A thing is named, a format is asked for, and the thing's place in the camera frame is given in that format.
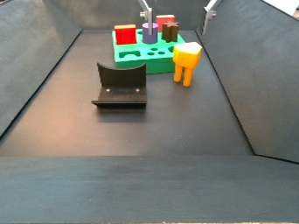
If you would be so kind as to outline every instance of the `green foam block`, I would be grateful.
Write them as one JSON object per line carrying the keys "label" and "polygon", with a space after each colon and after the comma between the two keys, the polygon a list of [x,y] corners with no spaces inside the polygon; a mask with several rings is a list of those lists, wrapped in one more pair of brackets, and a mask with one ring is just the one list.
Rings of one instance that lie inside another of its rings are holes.
{"label": "green foam block", "polygon": [[184,43],[182,37],[177,35],[177,42],[165,43],[162,34],[157,33],[157,43],[142,42],[142,30],[136,30],[136,44],[117,45],[116,33],[112,31],[116,68],[138,67],[145,63],[146,74],[173,72],[173,46]]}

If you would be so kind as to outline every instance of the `orange block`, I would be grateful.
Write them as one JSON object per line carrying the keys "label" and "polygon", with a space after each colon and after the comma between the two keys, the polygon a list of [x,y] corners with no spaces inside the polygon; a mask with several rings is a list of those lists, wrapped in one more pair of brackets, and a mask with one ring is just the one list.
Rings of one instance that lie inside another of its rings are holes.
{"label": "orange block", "polygon": [[133,24],[114,25],[116,44],[132,45],[136,43],[136,26]]}
{"label": "orange block", "polygon": [[158,15],[158,16],[156,16],[154,22],[158,25],[157,31],[158,32],[162,31],[162,24],[165,24],[168,22],[173,22],[173,21],[174,21],[174,16],[173,15]]}

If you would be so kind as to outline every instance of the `yellow block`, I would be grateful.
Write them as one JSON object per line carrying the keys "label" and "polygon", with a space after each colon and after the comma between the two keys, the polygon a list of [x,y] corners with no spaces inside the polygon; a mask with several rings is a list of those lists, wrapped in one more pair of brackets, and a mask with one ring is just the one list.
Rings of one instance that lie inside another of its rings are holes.
{"label": "yellow block", "polygon": [[173,46],[172,61],[177,66],[194,68],[201,56],[201,46],[196,42]]}

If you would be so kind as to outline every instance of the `black holder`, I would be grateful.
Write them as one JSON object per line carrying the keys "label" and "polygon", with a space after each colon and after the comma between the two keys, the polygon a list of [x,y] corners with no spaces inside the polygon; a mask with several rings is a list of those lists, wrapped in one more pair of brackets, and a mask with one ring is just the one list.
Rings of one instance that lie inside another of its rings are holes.
{"label": "black holder", "polygon": [[97,63],[101,83],[98,97],[92,103],[98,106],[145,106],[145,64],[128,69],[114,69]]}

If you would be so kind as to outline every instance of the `black floor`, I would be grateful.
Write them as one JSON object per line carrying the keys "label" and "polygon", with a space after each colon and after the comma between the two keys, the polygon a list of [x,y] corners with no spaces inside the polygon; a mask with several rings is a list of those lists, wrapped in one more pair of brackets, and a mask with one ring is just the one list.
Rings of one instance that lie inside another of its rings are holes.
{"label": "black floor", "polygon": [[[197,41],[182,31],[186,42]],[[205,53],[190,87],[146,75],[146,109],[97,109],[110,31],[84,31],[0,142],[0,156],[252,155]]]}

